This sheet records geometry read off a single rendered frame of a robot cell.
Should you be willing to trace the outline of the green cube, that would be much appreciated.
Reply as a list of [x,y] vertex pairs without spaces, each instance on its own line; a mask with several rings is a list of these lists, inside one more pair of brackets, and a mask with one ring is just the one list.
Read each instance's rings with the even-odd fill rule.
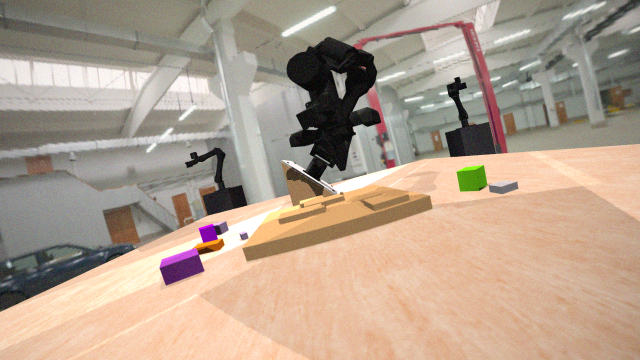
[[464,167],[456,173],[460,192],[481,191],[488,185],[484,165]]

